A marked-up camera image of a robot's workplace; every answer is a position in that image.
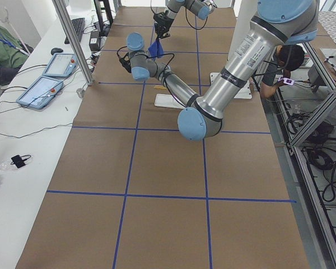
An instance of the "yellow object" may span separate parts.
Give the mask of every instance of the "yellow object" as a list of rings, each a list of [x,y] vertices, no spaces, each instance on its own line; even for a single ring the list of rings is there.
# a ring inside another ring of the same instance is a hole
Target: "yellow object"
[[[168,90],[165,86],[161,86],[161,85],[154,86],[154,89],[156,89],[156,90]]]

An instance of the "green shirt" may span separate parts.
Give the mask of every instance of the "green shirt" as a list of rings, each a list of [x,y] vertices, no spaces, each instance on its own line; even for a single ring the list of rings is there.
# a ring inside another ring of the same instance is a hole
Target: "green shirt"
[[[0,33],[14,46],[19,48],[21,47],[19,41],[15,39],[5,28],[1,26],[0,26]],[[27,55],[0,41],[0,66],[17,68],[21,67],[26,60]]]

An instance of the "tablet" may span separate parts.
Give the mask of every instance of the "tablet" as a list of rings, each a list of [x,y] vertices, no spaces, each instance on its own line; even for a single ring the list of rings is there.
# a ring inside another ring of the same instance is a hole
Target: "tablet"
[[[40,76],[27,90],[16,99],[16,103],[33,109],[42,109],[62,89],[63,81],[52,77]]]
[[[54,53],[43,76],[65,78],[76,68],[77,58],[72,53]]]

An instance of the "black hair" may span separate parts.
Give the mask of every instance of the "black hair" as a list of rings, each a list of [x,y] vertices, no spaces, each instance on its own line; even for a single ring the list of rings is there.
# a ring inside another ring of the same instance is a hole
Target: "black hair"
[[[284,45],[278,54],[279,60],[285,63],[285,69],[288,71],[297,70],[304,62],[304,56],[305,52],[299,45]]]

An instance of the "blue tape line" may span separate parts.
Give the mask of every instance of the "blue tape line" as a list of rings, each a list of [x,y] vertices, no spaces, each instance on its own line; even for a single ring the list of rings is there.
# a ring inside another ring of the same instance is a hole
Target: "blue tape line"
[[[204,181],[206,185],[206,208],[207,208],[207,229],[208,229],[208,248],[209,248],[209,266],[213,269],[212,239],[211,239],[211,217],[209,209],[209,189],[207,172],[206,142],[203,139],[203,162],[204,162]]]
[[[102,126],[72,126],[72,128],[76,129],[108,129],[108,130],[128,130],[128,131],[134,131],[135,128],[120,128],[120,127],[102,127]]]
[[[108,129],[108,130],[127,130],[127,131],[154,131],[154,132],[178,132],[178,129],[159,129],[159,128],[125,128],[125,127],[102,127],[102,126],[72,126],[77,129]],[[245,135],[271,135],[269,132],[254,131],[221,131],[221,133],[241,133]]]
[[[271,135],[270,132],[254,132],[254,131],[221,131],[221,133],[244,133],[254,135]]]
[[[115,196],[124,197],[123,193],[104,193],[104,192],[71,192],[71,191],[54,191],[47,190],[48,193],[60,193],[60,194],[82,194],[82,195],[95,195],[95,196]]]
[[[74,192],[74,191],[58,191],[47,190],[48,193],[57,194],[79,194],[92,196],[114,196],[114,197],[138,197],[138,198],[160,198],[160,199],[180,199],[180,200],[207,200],[206,197],[199,196],[169,196],[169,195],[151,195],[151,194],[125,194],[125,193],[105,193],[105,192]],[[254,198],[223,198],[208,197],[210,201],[232,201],[232,202],[264,202],[264,203],[297,203],[295,200],[287,199],[254,199]]]
[[[280,199],[251,199],[251,198],[219,198],[210,197],[212,201],[234,201],[234,202],[262,202],[262,203],[297,203],[295,200],[280,200]]]
[[[182,199],[182,200],[206,200],[205,197],[194,196],[169,196],[169,195],[150,195],[150,194],[128,194],[128,197],[138,198],[160,198],[160,199]]]
[[[149,129],[149,128],[139,128],[139,131],[158,131],[158,132],[179,132],[178,129]]]
[[[101,50],[102,52],[117,52],[116,49],[103,49]],[[128,52],[128,50],[122,49],[121,52]],[[197,52],[178,52],[174,50],[167,50],[166,53],[190,53],[190,54],[195,54]],[[227,54],[228,52],[199,52],[199,54]]]
[[[107,85],[142,85],[143,83],[130,83],[130,82],[99,82],[99,84]],[[146,85],[157,85],[158,83],[145,83]],[[210,86],[210,85],[199,85],[199,84],[187,84],[188,86]]]
[[[195,19],[195,28],[197,28],[197,17]],[[202,86],[200,79],[200,61],[199,61],[199,41],[198,30],[195,31],[195,38],[197,40],[197,61],[198,61],[198,81],[199,81],[199,94],[202,95]],[[212,241],[211,241],[211,218],[209,210],[209,190],[208,190],[208,174],[207,174],[207,157],[206,157],[206,142],[202,141],[203,147],[203,164],[204,164],[204,184],[206,188],[206,209],[207,209],[207,230],[208,230],[208,253],[209,253],[209,269],[213,269],[213,254],[212,254]]]
[[[152,35],[151,35],[151,43],[153,39],[153,33],[154,33],[154,26],[152,27]],[[124,217],[124,211],[125,211],[125,203],[127,201],[127,194],[128,194],[128,188],[129,188],[129,181],[130,181],[130,173],[132,171],[132,165],[133,165],[133,158],[134,158],[134,150],[136,148],[136,142],[137,142],[137,134],[138,134],[138,126],[139,126],[139,120],[141,118],[141,111],[142,111],[142,104],[143,104],[143,98],[144,98],[144,90],[146,87],[146,83],[143,83],[143,89],[142,89],[142,95],[141,95],[141,102],[139,104],[139,110],[138,110],[138,117],[137,117],[137,125],[136,125],[136,132],[134,134],[134,140],[133,140],[133,146],[132,146],[132,153],[130,156],[130,163],[129,163],[129,170],[128,170],[128,175],[127,175],[127,183],[125,187],[125,192],[124,192],[124,200],[123,200],[123,205],[122,205],[122,212],[121,212],[121,219],[119,221],[119,229],[118,229],[118,234],[117,234],[117,241],[116,241],[116,248],[115,248],[115,253],[114,253],[114,260],[113,260],[113,265],[112,269],[116,268],[116,262],[117,262],[117,255],[118,255],[118,248],[119,248],[119,241],[120,241],[120,236],[122,232],[122,224],[123,224],[123,217]]]
[[[123,26],[123,27],[151,27],[150,25],[121,25],[121,24],[115,24],[115,26]],[[190,29],[190,26],[170,26],[171,28],[187,28]],[[205,26],[204,28],[217,28],[217,29],[234,29],[235,27],[223,27],[223,26]]]

